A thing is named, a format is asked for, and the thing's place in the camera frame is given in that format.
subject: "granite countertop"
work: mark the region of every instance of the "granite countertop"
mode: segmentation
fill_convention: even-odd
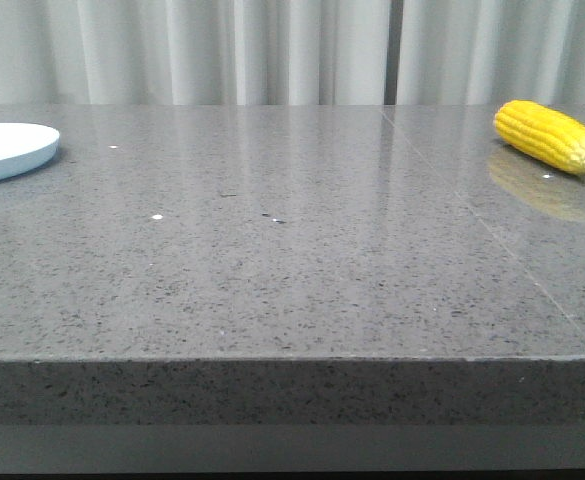
[[[61,132],[0,182],[0,424],[585,419],[585,179],[496,109],[0,106]]]

